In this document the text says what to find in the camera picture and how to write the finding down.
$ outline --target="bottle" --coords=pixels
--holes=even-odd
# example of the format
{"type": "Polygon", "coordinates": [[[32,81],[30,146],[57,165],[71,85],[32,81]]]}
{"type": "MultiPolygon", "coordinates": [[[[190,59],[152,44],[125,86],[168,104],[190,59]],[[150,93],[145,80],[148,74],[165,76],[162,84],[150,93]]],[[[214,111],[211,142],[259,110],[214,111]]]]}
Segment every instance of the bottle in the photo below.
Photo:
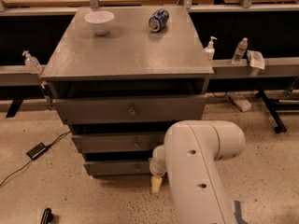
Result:
{"type": "Polygon", "coordinates": [[[22,53],[22,56],[25,56],[25,65],[29,67],[29,71],[32,74],[41,74],[43,68],[41,67],[37,57],[32,56],[28,50],[25,50],[22,53]]]}
{"type": "Polygon", "coordinates": [[[212,36],[211,40],[208,42],[207,47],[205,47],[205,52],[208,54],[208,59],[210,61],[213,60],[214,54],[215,54],[215,49],[214,49],[214,42],[213,40],[217,40],[216,37],[212,36]]]}
{"type": "Polygon", "coordinates": [[[247,39],[244,37],[237,45],[236,49],[235,49],[235,54],[232,60],[233,64],[239,64],[241,62],[241,59],[244,56],[244,53],[247,49],[248,43],[247,43],[247,39]]]}

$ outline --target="speckled floor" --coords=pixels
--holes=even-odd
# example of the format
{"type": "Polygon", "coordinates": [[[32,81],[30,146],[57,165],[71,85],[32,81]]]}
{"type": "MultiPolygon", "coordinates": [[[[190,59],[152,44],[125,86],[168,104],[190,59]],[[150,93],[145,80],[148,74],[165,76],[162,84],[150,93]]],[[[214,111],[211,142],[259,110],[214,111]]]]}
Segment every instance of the speckled floor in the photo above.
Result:
{"type": "MultiPolygon", "coordinates": [[[[299,223],[299,114],[281,114],[288,131],[277,134],[264,104],[250,101],[246,113],[228,99],[205,109],[203,119],[232,121],[247,138],[239,157],[218,161],[224,187],[249,224],[299,223]]],[[[31,147],[67,132],[55,111],[38,109],[24,105],[12,119],[0,112],[0,182],[29,161],[31,147]]],[[[167,180],[150,195],[149,175],[93,178],[82,163],[69,134],[0,188],[0,223],[39,224],[46,207],[51,223],[177,223],[167,180]]]]}

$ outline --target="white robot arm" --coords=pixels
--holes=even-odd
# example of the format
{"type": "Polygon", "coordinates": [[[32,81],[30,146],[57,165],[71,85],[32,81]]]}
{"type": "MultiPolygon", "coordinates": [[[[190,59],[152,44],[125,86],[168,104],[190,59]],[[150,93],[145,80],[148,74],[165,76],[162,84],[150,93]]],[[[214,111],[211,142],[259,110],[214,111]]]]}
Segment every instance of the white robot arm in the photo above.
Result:
{"type": "Polygon", "coordinates": [[[236,224],[216,163],[238,156],[245,135],[228,121],[181,121],[169,128],[150,161],[154,176],[168,172],[180,224],[236,224]]]}

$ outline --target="blue can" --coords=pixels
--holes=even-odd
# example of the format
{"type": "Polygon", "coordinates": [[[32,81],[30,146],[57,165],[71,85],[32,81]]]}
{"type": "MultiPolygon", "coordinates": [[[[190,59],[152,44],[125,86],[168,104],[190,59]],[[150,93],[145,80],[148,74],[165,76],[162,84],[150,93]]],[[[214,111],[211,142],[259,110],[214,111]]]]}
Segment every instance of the blue can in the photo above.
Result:
{"type": "Polygon", "coordinates": [[[159,9],[149,19],[149,28],[152,32],[161,31],[167,24],[169,13],[165,9],[159,9]]]}

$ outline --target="black cable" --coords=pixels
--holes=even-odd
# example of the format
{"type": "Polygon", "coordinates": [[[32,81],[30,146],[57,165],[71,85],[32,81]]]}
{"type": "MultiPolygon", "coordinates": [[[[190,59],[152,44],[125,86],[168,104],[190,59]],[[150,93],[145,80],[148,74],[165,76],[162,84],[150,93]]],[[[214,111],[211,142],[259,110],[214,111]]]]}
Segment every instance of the black cable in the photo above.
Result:
{"type": "MultiPolygon", "coordinates": [[[[52,147],[53,145],[55,145],[56,143],[58,143],[61,139],[63,139],[64,137],[66,137],[69,133],[71,133],[71,132],[69,131],[69,132],[66,132],[66,133],[63,133],[63,134],[59,135],[59,136],[58,136],[52,143],[50,143],[49,145],[47,145],[47,148],[50,148],[50,147],[52,147]]],[[[19,170],[13,172],[11,175],[8,175],[8,176],[2,181],[2,183],[0,184],[0,188],[1,188],[1,186],[5,183],[5,181],[6,181],[10,176],[12,176],[12,175],[18,173],[19,171],[21,171],[22,169],[24,169],[25,167],[27,167],[32,161],[33,161],[33,160],[28,161],[27,164],[24,165],[21,169],[19,169],[19,170]]]]}
{"type": "Polygon", "coordinates": [[[12,175],[18,173],[20,170],[22,170],[22,169],[24,169],[25,167],[27,167],[27,166],[29,165],[30,162],[32,162],[32,161],[28,161],[27,164],[26,164],[25,166],[23,166],[21,169],[19,169],[19,170],[13,172],[11,175],[8,175],[8,176],[2,181],[2,183],[0,184],[0,188],[1,188],[1,186],[5,183],[5,181],[6,181],[10,176],[12,176],[12,175]]]}
{"type": "Polygon", "coordinates": [[[69,133],[71,133],[71,132],[69,131],[69,132],[60,134],[52,143],[50,143],[49,145],[47,145],[47,148],[51,148],[53,145],[55,145],[56,143],[58,143],[61,139],[63,139],[64,137],[66,137],[69,133]]]}

